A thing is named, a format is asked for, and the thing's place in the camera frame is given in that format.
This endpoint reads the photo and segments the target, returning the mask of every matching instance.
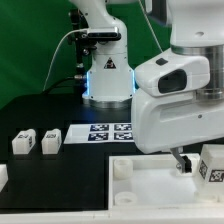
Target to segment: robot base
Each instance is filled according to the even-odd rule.
[[[120,109],[120,108],[127,108],[131,106],[132,98],[121,100],[121,101],[100,101],[90,99],[86,95],[83,94],[83,104],[103,108],[103,109]]]

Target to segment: green screen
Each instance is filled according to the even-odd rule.
[[[51,59],[61,38],[72,30],[68,0],[0,1],[0,108],[20,95],[41,93]],[[108,7],[128,28],[129,64],[159,54],[138,3]],[[170,29],[152,22],[162,48],[169,47]],[[63,43],[48,86],[75,74],[75,46]]]

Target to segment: small white cube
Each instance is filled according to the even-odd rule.
[[[224,145],[204,145],[195,176],[201,195],[224,196]]]
[[[54,129],[47,131],[41,141],[43,154],[57,154],[61,146],[61,131]]]
[[[33,129],[21,131],[12,141],[15,155],[28,154],[36,143],[36,132]]]

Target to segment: white block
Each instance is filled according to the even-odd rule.
[[[57,154],[61,146],[61,131],[59,129],[47,131],[41,144],[43,154]]]
[[[224,196],[224,145],[203,146],[195,184],[200,200]]]
[[[21,131],[12,141],[14,154],[28,154],[36,143],[36,132],[33,129]]]
[[[0,192],[8,181],[8,173],[6,165],[0,165]]]

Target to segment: white plastic part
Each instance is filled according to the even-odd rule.
[[[159,59],[167,61],[157,64]],[[136,82],[141,89],[154,97],[177,94],[178,91],[163,94],[159,91],[159,80],[174,71],[183,70],[187,76],[186,88],[179,92],[189,92],[206,86],[210,81],[210,66],[203,56],[183,56],[174,54],[171,49],[138,66],[135,70]]]
[[[114,201],[117,206],[132,206],[137,204],[138,198],[132,192],[120,192],[115,195]]]
[[[188,175],[177,171],[176,159],[171,154],[110,157],[109,208],[116,209],[118,204],[122,204],[123,207],[131,204],[132,196],[129,197],[130,194],[123,194],[124,192],[135,195],[136,210],[144,206],[180,208],[192,205],[194,207],[197,204],[195,201],[197,189],[193,178],[200,157],[198,154],[187,154],[187,156],[192,161],[192,173]],[[130,178],[118,179],[114,175],[115,161],[124,159],[132,160],[133,174]]]
[[[61,146],[61,131],[54,129],[47,131],[41,141],[43,154],[57,154]]]
[[[121,158],[114,161],[114,176],[117,179],[128,179],[133,175],[133,162],[131,159]]]
[[[15,155],[28,154],[36,143],[36,132],[33,129],[21,131],[12,141]]]
[[[8,181],[8,173],[6,165],[0,165],[0,192]]]
[[[195,176],[201,200],[218,200],[224,196],[224,145],[204,145]]]

